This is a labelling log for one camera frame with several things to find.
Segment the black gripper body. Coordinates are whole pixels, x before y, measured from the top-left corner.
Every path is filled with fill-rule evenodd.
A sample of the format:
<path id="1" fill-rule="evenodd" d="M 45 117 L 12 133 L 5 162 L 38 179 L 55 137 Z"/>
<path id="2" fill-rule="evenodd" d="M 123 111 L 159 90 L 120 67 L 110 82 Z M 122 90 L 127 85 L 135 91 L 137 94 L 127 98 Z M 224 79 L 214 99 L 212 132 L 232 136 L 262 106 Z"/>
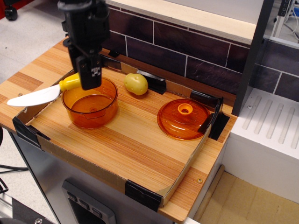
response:
<path id="1" fill-rule="evenodd" d="M 110 38 L 109 8 L 104 0 L 60 0 L 64 13 L 63 30 L 74 47 L 86 56 L 99 53 Z"/>

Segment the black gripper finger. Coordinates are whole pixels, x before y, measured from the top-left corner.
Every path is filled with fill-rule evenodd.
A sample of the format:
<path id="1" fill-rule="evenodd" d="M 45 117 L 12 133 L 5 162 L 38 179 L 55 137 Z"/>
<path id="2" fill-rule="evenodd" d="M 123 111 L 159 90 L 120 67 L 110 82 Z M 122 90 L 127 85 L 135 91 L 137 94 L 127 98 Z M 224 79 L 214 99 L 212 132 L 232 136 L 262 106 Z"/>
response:
<path id="1" fill-rule="evenodd" d="M 98 88 L 102 84 L 102 63 L 99 54 L 91 56 L 79 56 L 76 58 L 76 67 L 79 73 L 83 90 Z"/>

